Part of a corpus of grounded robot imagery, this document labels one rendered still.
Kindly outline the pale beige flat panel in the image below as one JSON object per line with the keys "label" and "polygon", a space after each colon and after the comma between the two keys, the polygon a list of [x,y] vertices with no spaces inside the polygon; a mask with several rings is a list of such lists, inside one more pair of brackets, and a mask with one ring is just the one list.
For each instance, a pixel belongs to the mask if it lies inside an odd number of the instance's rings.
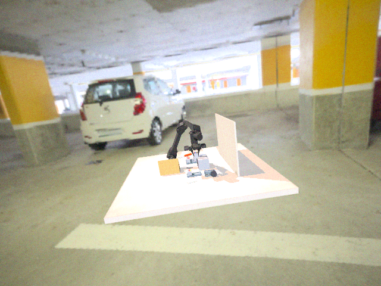
{"label": "pale beige flat panel", "polygon": [[235,122],[216,115],[219,154],[239,177],[238,148]]}

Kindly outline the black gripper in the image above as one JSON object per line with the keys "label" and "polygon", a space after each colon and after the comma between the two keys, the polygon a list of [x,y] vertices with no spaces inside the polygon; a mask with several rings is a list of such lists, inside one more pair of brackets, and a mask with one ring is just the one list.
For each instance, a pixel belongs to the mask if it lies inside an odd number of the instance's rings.
{"label": "black gripper", "polygon": [[[196,142],[198,143],[198,140],[195,140],[195,139],[194,139],[194,140],[191,140],[191,144],[192,144],[192,142],[193,142],[193,143],[196,143]],[[205,143],[204,143],[204,144],[201,144],[201,147],[202,147],[202,148],[206,148],[206,144],[205,144]],[[199,150],[198,150],[198,156],[199,156],[199,152],[200,152],[200,150],[202,149],[201,147],[200,147]],[[189,146],[184,146],[184,149],[185,149],[185,151],[187,151],[187,150],[191,151],[192,154],[193,154],[193,156],[194,156],[193,149],[192,149],[191,147],[189,147]]]}

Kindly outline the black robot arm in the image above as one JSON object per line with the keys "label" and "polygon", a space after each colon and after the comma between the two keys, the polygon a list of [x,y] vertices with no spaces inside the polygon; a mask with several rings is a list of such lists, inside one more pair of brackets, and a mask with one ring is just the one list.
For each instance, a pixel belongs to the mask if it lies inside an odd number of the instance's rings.
{"label": "black robot arm", "polygon": [[[167,153],[168,159],[174,159],[177,157],[177,146],[178,146],[178,143],[180,141],[180,137],[188,127],[190,127],[190,129],[191,129],[191,131],[189,132],[191,140],[195,139],[195,140],[201,141],[203,139],[200,126],[192,124],[192,123],[184,120],[183,122],[181,122],[177,125],[176,137],[174,139],[172,147],[169,149],[169,151]],[[196,143],[192,142],[191,148],[193,148],[193,150],[199,150],[200,147],[201,147],[201,144],[198,144],[197,142]]]}

